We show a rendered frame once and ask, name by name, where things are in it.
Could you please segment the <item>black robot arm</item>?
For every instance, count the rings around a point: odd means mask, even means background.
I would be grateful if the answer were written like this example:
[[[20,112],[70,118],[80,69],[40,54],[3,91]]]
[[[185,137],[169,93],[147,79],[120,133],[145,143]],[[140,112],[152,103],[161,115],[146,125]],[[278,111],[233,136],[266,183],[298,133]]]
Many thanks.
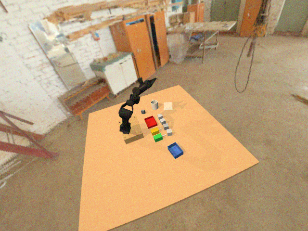
[[[139,82],[139,86],[144,85],[142,77],[138,78],[137,82]],[[130,98],[129,100],[127,100],[124,104],[121,105],[119,111],[118,111],[118,115],[120,118],[122,118],[122,124],[119,127],[119,131],[122,132],[123,134],[129,134],[130,133],[130,122],[128,122],[128,120],[131,118],[132,114],[133,114],[133,105],[134,104],[138,104],[140,101],[140,94],[142,93],[142,91],[139,89],[139,87],[134,87],[132,89],[133,94],[130,94]],[[132,111],[125,109],[124,107],[128,105],[132,107]]]

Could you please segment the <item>red tray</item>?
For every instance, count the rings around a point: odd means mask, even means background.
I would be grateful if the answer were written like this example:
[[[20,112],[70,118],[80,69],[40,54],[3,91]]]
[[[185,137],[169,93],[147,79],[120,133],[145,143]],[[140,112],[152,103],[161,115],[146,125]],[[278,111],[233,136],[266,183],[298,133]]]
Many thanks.
[[[153,116],[147,117],[144,120],[145,120],[145,123],[146,123],[148,129],[157,126],[157,122],[156,122],[156,120],[154,119]]]

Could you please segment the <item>blue rectangular tray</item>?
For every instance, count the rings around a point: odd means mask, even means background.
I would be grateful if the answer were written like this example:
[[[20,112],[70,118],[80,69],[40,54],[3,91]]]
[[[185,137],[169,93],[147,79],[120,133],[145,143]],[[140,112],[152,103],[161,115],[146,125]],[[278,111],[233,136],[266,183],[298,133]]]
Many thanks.
[[[176,142],[169,145],[167,148],[175,159],[183,155],[183,150],[178,146]]]

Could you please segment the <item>green block with grey pin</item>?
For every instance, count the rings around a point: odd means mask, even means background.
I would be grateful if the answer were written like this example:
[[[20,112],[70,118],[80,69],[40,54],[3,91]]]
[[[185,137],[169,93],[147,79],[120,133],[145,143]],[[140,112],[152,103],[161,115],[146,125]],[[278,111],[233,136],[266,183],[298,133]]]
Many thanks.
[[[163,136],[165,136],[165,135],[163,135]],[[157,134],[157,135],[155,135],[153,137],[154,137],[155,142],[158,142],[158,141],[163,140],[163,136],[160,133],[160,134]]]

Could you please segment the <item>beige open cylinder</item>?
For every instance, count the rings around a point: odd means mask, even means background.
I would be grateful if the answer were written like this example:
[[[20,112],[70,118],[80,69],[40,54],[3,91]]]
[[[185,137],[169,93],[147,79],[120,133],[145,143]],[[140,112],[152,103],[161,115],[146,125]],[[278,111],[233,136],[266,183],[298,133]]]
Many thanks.
[[[152,100],[151,101],[151,106],[153,110],[158,109],[158,101],[157,100]]]

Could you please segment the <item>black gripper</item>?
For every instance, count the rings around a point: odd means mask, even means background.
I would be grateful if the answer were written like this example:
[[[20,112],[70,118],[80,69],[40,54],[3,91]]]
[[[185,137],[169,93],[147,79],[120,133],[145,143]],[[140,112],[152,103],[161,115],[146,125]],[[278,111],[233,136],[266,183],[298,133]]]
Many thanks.
[[[142,91],[142,92],[144,92],[144,91],[146,91],[147,89],[149,89],[152,85],[153,85],[153,83],[155,82],[155,80],[156,80],[156,78],[153,78],[153,79],[151,79],[151,80],[145,80],[144,81],[144,85],[142,85],[142,86],[139,86],[139,89]]]

